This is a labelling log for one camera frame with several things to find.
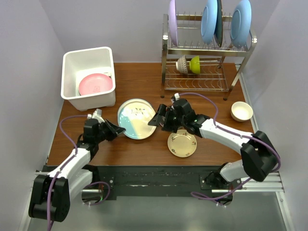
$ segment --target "purple plate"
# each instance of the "purple plate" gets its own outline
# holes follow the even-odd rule
[[[178,45],[178,22],[177,22],[177,9],[175,6],[175,0],[171,0],[169,4],[169,29],[170,36],[173,45]]]

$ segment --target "bowl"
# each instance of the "bowl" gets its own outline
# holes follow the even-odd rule
[[[183,55],[175,63],[177,70],[182,74],[188,74],[188,69],[186,66],[186,57]]]
[[[231,116],[234,120],[244,122],[253,116],[254,112],[251,106],[245,102],[235,102],[231,107]]]
[[[189,62],[189,69],[195,74],[200,74],[199,56],[195,56],[192,58],[192,60]]]
[[[196,137],[183,129],[171,133],[167,143],[171,153],[178,157],[191,156],[197,149]]]

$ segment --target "blue plate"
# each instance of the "blue plate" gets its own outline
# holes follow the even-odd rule
[[[217,11],[217,0],[208,0],[201,20],[201,36],[205,44],[210,44],[213,39],[217,21]]]
[[[231,41],[237,48],[245,45],[251,24],[251,5],[242,0],[235,8],[231,22]]]

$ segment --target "metal dish rack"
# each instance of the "metal dish rack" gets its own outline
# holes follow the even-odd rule
[[[245,46],[239,49],[233,46],[230,39],[232,21],[230,15],[223,15],[222,17],[222,46],[219,47],[214,39],[209,45],[206,45],[203,43],[200,33],[201,19],[202,14],[177,14],[178,45],[175,46],[170,38],[168,15],[164,14],[161,98],[164,98],[165,90],[192,90],[225,92],[224,100],[227,100],[255,49],[257,37],[252,26],[249,32],[250,38]],[[178,58],[182,55],[199,55],[201,73],[196,75],[189,71],[188,74],[181,74],[175,66],[178,58],[167,58],[167,55],[176,55]],[[244,58],[230,86],[228,86],[223,67],[223,62],[227,56]],[[187,65],[189,65],[191,58],[187,57],[186,59]]]

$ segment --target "yellow-green bowl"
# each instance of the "yellow-green bowl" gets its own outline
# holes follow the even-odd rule
[[[195,56],[189,62],[189,69],[195,74],[200,74],[200,59],[199,56]]]

